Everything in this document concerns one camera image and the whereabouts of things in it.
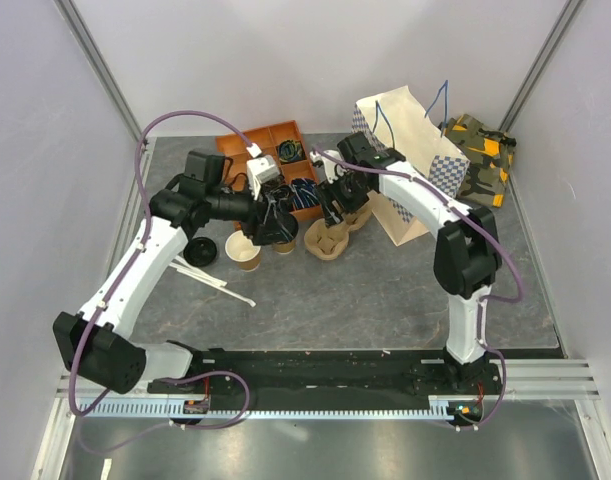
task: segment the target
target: vertical metal post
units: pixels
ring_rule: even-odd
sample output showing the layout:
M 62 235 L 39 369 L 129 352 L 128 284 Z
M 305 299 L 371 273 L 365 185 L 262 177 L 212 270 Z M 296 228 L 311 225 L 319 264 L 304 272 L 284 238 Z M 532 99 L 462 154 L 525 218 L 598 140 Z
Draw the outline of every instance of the vertical metal post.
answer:
M 96 75 L 107 92 L 107 95 L 118 110 L 123 122 L 125 122 L 125 126 L 132 136 L 137 139 L 141 135 L 141 128 L 136 121 L 134 113 L 132 112 L 131 108 L 129 108 L 125 97 L 121 93 L 112 72 L 105 63 L 98 46 L 94 42 L 94 39 L 87 28 L 87 25 L 85 25 L 80 12 L 72 0 L 54 0 L 54 2 L 63 15 L 63 18 L 69 25 L 72 34 L 83 49 L 87 60 L 96 72 Z
M 568 0 L 565 6 L 563 7 L 563 10 L 561 10 L 561 13 L 556 19 L 556 23 L 554 23 L 554 26 L 547 35 L 545 43 L 543 43 L 543 46 L 541 47 L 540 51 L 538 52 L 538 55 L 532 63 L 532 66 L 527 72 L 527 76 L 525 77 L 523 83 L 518 89 L 518 92 L 516 93 L 512 104 L 507 110 L 505 118 L 503 118 L 503 121 L 500 124 L 500 131 L 507 132 L 510 128 L 512 128 L 512 125 L 514 125 L 516 117 L 518 117 L 518 114 L 527 102 L 527 99 L 532 93 L 536 82 L 542 75 L 549 61 L 552 59 L 552 55 L 560 44 L 563 36 L 565 35 L 565 32 L 567 32 L 567 30 L 569 29 L 569 26 L 571 25 L 572 21 L 574 20 L 574 18 L 580 11 L 581 6 L 584 3 L 585 0 Z

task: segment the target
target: white wall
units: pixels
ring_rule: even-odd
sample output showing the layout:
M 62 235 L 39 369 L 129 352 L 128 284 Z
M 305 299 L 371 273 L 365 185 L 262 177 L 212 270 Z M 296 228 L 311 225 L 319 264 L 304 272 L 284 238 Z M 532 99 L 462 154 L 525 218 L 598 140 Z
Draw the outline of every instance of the white wall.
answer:
M 141 125 L 170 110 L 240 128 L 349 130 L 359 98 L 409 84 L 500 124 L 564 0 L 75 0 Z M 442 118 L 440 108 L 433 119 Z M 161 135 L 223 132 L 178 119 Z
M 586 2 L 513 133 L 564 344 L 589 359 L 611 416 L 611 0 Z
M 58 10 L 0 1 L 0 479 L 28 478 L 62 365 L 52 335 L 103 278 L 134 142 Z

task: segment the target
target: bag handle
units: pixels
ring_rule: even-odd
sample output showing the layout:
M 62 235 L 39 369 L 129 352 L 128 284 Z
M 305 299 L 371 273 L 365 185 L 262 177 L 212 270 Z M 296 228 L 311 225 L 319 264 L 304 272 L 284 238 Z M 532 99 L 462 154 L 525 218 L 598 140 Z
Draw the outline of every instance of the bag handle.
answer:
M 372 127 L 372 133 L 376 131 L 376 126 L 378 125 L 378 114 L 379 113 L 383 116 L 383 120 L 385 120 L 385 123 L 387 124 L 387 128 L 389 128 L 389 134 L 392 137 L 392 148 L 396 148 L 396 140 L 394 139 L 394 130 L 392 130 L 392 126 L 390 125 L 389 120 L 387 120 L 387 116 L 385 115 L 385 112 L 383 112 L 383 109 L 381 108 L 381 104 L 378 103 L 378 100 L 376 100 L 376 120 L 374 120 L 374 126 Z
M 445 80 L 445 83 L 443 85 L 441 85 L 441 88 L 438 89 L 438 92 L 436 92 L 436 98 L 434 99 L 434 101 L 432 102 L 432 104 L 429 106 L 429 108 L 427 110 L 425 110 L 425 118 L 427 118 L 427 115 L 429 114 L 429 111 L 432 109 L 432 107 L 434 106 L 434 104 L 438 101 L 438 97 L 441 96 L 441 91 L 445 90 L 445 112 L 443 114 L 443 125 L 447 125 L 447 89 L 449 88 L 449 80 Z

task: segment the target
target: camouflage fabric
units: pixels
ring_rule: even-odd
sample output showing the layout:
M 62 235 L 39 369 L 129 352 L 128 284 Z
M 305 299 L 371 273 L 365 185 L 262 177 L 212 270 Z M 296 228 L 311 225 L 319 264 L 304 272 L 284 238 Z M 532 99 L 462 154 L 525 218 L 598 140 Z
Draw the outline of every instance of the camouflage fabric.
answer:
M 442 128 L 470 161 L 458 198 L 490 207 L 503 205 L 516 140 L 470 115 L 452 118 Z

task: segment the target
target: paper cup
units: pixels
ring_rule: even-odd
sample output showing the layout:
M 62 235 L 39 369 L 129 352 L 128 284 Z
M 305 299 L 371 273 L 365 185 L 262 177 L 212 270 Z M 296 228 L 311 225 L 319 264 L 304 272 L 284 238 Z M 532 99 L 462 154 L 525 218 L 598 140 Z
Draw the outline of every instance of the paper cup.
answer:
M 261 263 L 261 247 L 254 245 L 240 230 L 232 233 L 225 242 L 225 253 L 247 272 L 255 270 Z
M 272 243 L 272 248 L 283 255 L 290 253 L 296 247 L 296 238 L 287 243 Z

